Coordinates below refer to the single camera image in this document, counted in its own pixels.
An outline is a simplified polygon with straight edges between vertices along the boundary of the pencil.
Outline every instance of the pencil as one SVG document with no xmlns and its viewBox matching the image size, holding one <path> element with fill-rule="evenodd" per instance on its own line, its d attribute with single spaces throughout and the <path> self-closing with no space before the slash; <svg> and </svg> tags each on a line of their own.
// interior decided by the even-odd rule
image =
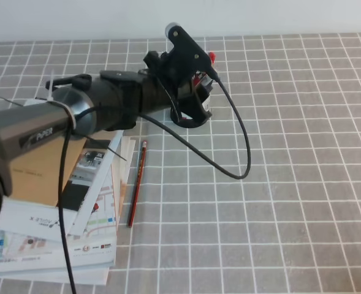
<svg viewBox="0 0 361 294">
<path fill-rule="evenodd" d="M 139 159 L 139 168 L 138 168 L 138 174 L 137 174 L 137 180 L 135 182 L 134 186 L 134 193 L 133 193 L 133 199 L 132 199 L 132 208 L 130 210 L 129 215 L 129 221 L 128 221 L 128 227 L 132 227 L 132 222 L 134 221 L 135 216 L 135 210 L 137 209 L 137 202 L 138 202 L 138 194 L 139 194 L 139 188 L 141 185 L 142 180 L 142 174 L 143 174 L 143 166 L 145 165 L 145 158 L 146 158 L 146 147 L 148 146 L 148 142 L 145 140 L 142 142 L 142 150 L 141 150 L 141 157 Z"/>
</svg>

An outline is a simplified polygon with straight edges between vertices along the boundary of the stack of books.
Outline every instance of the stack of books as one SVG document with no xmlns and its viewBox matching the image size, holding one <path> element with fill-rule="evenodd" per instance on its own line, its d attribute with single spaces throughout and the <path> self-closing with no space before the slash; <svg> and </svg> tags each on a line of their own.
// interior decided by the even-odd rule
<svg viewBox="0 0 361 294">
<path fill-rule="evenodd" d="M 76 284 L 105 285 L 115 264 L 116 233 L 135 140 L 99 132 L 100 144 L 71 141 L 64 170 L 64 224 Z M 69 282 L 58 215 L 63 138 L 15 159 L 13 194 L 0 215 L 0 277 Z M 116 150 L 123 158 L 104 147 Z"/>
</svg>

